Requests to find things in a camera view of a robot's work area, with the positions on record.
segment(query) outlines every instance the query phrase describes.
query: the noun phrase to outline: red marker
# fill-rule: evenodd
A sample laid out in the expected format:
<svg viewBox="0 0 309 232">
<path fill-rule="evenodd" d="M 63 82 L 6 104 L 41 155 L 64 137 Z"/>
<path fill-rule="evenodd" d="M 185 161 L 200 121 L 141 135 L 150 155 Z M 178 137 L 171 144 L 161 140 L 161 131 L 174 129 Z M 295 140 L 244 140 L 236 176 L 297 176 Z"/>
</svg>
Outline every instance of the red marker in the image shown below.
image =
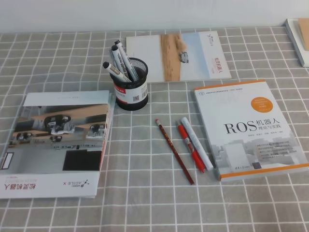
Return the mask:
<svg viewBox="0 0 309 232">
<path fill-rule="evenodd" d="M 203 163 L 202 159 L 200 158 L 198 152 L 194 149 L 194 147 L 193 147 L 193 145 L 190 141 L 189 135 L 187 134 L 187 132 L 185 131 L 185 128 L 183 127 L 183 125 L 181 123 L 179 123 L 177 121 L 177 124 L 178 124 L 179 133 L 182 136 L 184 143 L 187 144 L 187 146 L 189 147 L 189 149 L 191 151 L 192 158 L 193 158 L 197 168 L 202 173 L 204 173 L 206 166 L 204 165 L 204 163 Z"/>
</svg>

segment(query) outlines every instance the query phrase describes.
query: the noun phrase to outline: orange label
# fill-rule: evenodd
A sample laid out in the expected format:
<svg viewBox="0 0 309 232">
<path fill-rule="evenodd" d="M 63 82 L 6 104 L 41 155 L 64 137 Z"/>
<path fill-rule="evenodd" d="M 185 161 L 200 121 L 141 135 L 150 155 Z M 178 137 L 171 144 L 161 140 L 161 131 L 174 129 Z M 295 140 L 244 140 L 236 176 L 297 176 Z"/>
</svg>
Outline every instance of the orange label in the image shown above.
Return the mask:
<svg viewBox="0 0 309 232">
<path fill-rule="evenodd" d="M 267 98 L 262 97 L 254 98 L 251 101 L 251 106 L 254 110 L 260 113 L 268 113 L 273 108 L 272 102 Z"/>
</svg>

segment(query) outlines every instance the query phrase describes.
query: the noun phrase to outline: barcode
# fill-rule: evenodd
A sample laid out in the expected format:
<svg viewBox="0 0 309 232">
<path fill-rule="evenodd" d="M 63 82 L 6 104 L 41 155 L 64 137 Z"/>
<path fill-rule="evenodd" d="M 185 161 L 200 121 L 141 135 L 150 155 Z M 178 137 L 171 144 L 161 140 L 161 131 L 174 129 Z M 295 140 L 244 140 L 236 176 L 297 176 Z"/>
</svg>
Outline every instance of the barcode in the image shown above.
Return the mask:
<svg viewBox="0 0 309 232">
<path fill-rule="evenodd" d="M 141 98 L 144 98 L 147 95 L 147 90 L 141 94 Z"/>
<path fill-rule="evenodd" d="M 134 102 L 138 101 L 139 99 L 140 99 L 140 96 L 139 96 L 139 95 L 133 97 L 133 101 L 134 101 Z"/>
</svg>

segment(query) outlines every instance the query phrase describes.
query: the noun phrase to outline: white marker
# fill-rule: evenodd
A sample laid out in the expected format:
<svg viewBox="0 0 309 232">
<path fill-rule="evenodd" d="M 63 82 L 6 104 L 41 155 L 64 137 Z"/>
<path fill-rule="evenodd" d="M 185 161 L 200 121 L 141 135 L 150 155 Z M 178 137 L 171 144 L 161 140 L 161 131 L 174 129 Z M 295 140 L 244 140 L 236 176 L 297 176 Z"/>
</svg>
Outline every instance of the white marker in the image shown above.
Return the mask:
<svg viewBox="0 0 309 232">
<path fill-rule="evenodd" d="M 126 72 L 126 67 L 125 67 L 124 61 L 122 60 L 121 54 L 120 54 L 119 49 L 116 45 L 112 46 L 112 54 L 114 56 L 117 67 L 119 68 L 119 71 L 123 75 L 125 75 L 127 78 L 129 78 L 129 75 Z"/>
<path fill-rule="evenodd" d="M 117 64 L 116 64 L 114 54 L 112 53 L 112 49 L 109 49 L 108 52 L 109 52 L 109 54 L 110 54 L 110 57 L 112 58 L 112 65 L 113 65 L 113 66 L 116 66 L 118 69 L 120 69 L 120 68 L 117 66 Z"/>
<path fill-rule="evenodd" d="M 131 62 L 130 62 L 130 59 L 129 57 L 127 56 L 125 50 L 124 50 L 124 47 L 122 46 L 122 43 L 120 42 L 120 40 L 117 40 L 115 42 L 115 45 L 118 47 L 119 49 L 119 52 L 121 54 L 121 57 L 133 79 L 133 81 L 138 81 L 139 80 L 139 76 L 137 75 L 136 71 L 135 71 L 135 68 L 132 66 Z"/>
<path fill-rule="evenodd" d="M 202 147 L 202 144 L 198 140 L 197 135 L 195 134 L 194 130 L 192 129 L 188 119 L 186 117 L 183 117 L 182 123 L 183 123 L 183 126 L 184 126 L 185 130 L 187 131 L 190 139 L 192 140 L 197 152 L 199 153 L 199 156 L 203 160 L 203 162 L 204 162 L 204 164 L 207 168 L 207 171 L 211 171 L 213 169 L 213 165 L 212 165 L 211 161 L 209 160 L 208 155 L 206 154 L 204 148 Z"/>
<path fill-rule="evenodd" d="M 118 81 L 121 82 L 132 82 L 130 79 L 126 78 L 118 69 L 116 69 L 113 65 L 109 62 L 103 63 L 103 68 L 110 72 L 114 77 L 117 78 Z"/>
</svg>

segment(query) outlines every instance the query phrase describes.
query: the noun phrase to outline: book cover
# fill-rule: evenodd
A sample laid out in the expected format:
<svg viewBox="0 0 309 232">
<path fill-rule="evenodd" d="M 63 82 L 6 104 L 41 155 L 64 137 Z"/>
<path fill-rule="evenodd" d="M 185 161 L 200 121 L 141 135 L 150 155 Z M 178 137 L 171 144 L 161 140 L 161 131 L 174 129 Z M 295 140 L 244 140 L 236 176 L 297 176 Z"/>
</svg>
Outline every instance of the book cover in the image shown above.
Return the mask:
<svg viewBox="0 0 309 232">
<path fill-rule="evenodd" d="M 265 81 L 201 87 L 195 96 L 220 180 L 309 167 Z"/>
<path fill-rule="evenodd" d="M 0 165 L 0 198 L 94 197 L 114 103 L 108 91 L 29 93 Z"/>
<path fill-rule="evenodd" d="M 127 37 L 126 52 L 147 64 L 148 83 L 231 78 L 216 31 Z"/>
</svg>

